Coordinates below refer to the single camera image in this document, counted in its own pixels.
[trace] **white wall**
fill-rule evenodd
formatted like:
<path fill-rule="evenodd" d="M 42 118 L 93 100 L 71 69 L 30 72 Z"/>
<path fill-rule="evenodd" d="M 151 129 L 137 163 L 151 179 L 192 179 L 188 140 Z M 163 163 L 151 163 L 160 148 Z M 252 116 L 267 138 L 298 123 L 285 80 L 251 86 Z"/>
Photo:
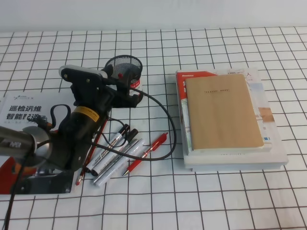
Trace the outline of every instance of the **white wall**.
<path fill-rule="evenodd" d="M 306 0 L 1 0 L 0 31 L 307 25 Z"/>

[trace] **grid tablecloth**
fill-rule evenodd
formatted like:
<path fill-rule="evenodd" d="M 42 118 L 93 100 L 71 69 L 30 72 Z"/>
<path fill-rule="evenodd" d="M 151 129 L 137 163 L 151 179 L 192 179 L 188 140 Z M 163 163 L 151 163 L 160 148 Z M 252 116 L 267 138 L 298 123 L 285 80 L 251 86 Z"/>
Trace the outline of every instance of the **grid tablecloth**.
<path fill-rule="evenodd" d="M 143 63 L 143 90 L 173 116 L 178 146 L 163 161 L 142 162 L 106 186 L 91 177 L 68 195 L 18 195 L 11 230 L 306 229 L 307 27 L 154 31 L 0 33 L 0 96 L 7 91 L 70 90 L 59 67 L 102 68 L 115 55 Z M 289 163 L 280 170 L 204 172 L 184 169 L 175 72 L 256 67 Z M 166 115 L 143 98 L 136 109 L 114 109 L 152 142 L 171 133 Z M 114 133 L 120 124 L 105 128 Z M 153 157 L 169 152 L 173 136 Z M 0 195 L 0 225 L 9 196 Z"/>

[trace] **brown notebook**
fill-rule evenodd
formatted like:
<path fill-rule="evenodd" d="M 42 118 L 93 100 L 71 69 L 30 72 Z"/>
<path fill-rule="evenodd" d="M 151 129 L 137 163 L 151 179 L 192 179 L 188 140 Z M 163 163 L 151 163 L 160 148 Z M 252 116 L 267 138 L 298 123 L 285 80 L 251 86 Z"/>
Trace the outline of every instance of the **brown notebook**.
<path fill-rule="evenodd" d="M 186 79 L 193 150 L 262 147 L 242 74 Z"/>

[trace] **mesh pen holder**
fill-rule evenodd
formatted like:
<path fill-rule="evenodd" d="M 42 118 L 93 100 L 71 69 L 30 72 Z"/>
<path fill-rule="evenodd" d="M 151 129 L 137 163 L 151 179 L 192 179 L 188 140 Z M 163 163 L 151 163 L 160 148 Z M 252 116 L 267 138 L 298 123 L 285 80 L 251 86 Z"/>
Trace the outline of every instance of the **mesh pen holder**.
<path fill-rule="evenodd" d="M 126 85 L 130 85 L 131 88 L 142 90 L 141 84 L 141 73 L 143 70 L 143 65 L 141 61 L 130 55 L 119 55 L 111 58 L 105 66 L 105 69 L 109 66 L 112 66 L 113 73 L 108 76 L 109 78 L 117 79 Z M 129 95 L 138 95 L 140 102 L 143 98 L 143 95 L 139 92 L 129 90 Z"/>

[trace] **pencil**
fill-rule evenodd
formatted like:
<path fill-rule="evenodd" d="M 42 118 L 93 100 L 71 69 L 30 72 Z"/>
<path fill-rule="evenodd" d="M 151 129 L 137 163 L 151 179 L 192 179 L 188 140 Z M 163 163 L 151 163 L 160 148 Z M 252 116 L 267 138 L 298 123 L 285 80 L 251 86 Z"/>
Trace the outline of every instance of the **pencil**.
<path fill-rule="evenodd" d="M 100 127 L 100 129 L 99 129 L 99 131 L 98 131 L 98 133 L 97 133 L 97 136 L 96 136 L 96 138 L 95 138 L 95 141 L 94 141 L 95 144 L 98 144 L 99 139 L 100 139 L 100 137 L 101 137 L 101 133 L 102 133 L 102 131 L 104 130 L 105 126 L 106 126 L 106 122 L 103 124 L 103 126 Z M 76 185 L 77 185 L 77 186 L 80 184 L 80 182 L 81 182 L 81 180 L 82 180 L 82 177 L 83 177 L 84 174 L 85 174 L 85 168 L 86 168 L 86 166 L 90 163 L 94 151 L 95 151 L 95 146 L 93 145 L 93 146 L 91 147 L 90 152 L 88 153 L 88 155 L 87 155 L 87 157 L 86 157 L 86 159 L 85 159 L 85 162 L 84 162 L 84 164 L 83 164 L 83 166 L 82 166 L 82 170 L 81 170 L 81 172 L 80 172 L 80 175 L 79 175 L 78 178 L 77 178 L 77 181 L 76 181 Z"/>

